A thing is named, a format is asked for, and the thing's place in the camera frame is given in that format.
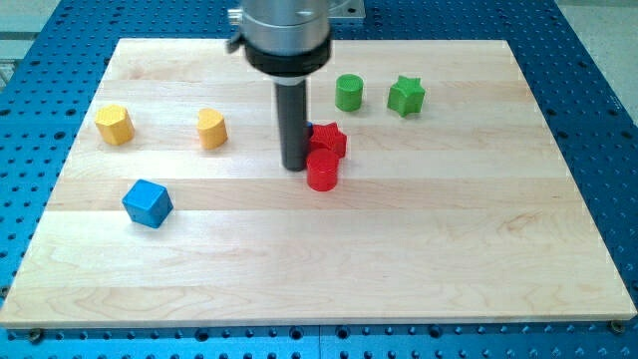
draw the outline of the blue cube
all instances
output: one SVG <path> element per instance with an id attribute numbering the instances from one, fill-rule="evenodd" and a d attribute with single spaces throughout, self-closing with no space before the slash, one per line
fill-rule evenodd
<path id="1" fill-rule="evenodd" d="M 152 228 L 160 227 L 172 210 L 166 187 L 143 179 L 122 198 L 122 204 L 132 221 Z"/>

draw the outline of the yellow block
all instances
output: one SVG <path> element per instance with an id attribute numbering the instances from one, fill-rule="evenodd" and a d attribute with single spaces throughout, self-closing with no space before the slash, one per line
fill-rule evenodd
<path id="1" fill-rule="evenodd" d="M 197 131 L 201 146 L 206 150 L 217 148 L 228 140 L 223 115 L 213 109 L 199 110 Z"/>
<path id="2" fill-rule="evenodd" d="M 104 142 L 119 146 L 130 141 L 135 134 L 133 123 L 126 108 L 108 105 L 98 110 L 96 126 Z"/>

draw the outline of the green star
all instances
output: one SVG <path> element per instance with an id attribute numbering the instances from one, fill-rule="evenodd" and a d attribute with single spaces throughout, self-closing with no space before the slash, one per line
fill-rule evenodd
<path id="1" fill-rule="evenodd" d="M 401 117 L 417 114 L 421 111 L 425 96 L 426 90 L 421 87 L 421 79 L 399 76 L 399 81 L 390 88 L 388 109 L 398 112 Z"/>

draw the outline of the blue perforated table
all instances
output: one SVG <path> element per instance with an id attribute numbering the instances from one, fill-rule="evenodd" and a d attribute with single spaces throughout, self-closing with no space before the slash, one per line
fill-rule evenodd
<path id="1" fill-rule="evenodd" d="M 0 95 L 0 286 L 13 280 L 121 37 L 225 38 L 225 1 L 63 0 Z M 638 130 L 551 1 L 368 1 L 338 39 L 508 41 L 634 301 Z M 0 358 L 557 358 L 638 355 L 638 321 L 0 330 Z"/>

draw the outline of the red star block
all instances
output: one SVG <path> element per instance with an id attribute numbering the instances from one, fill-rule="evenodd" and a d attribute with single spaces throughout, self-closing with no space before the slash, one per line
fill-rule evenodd
<path id="1" fill-rule="evenodd" d="M 337 154 L 339 158 L 344 158 L 346 156 L 347 142 L 348 137 L 339 131 L 337 124 L 313 125 L 309 153 L 319 149 L 326 149 Z"/>

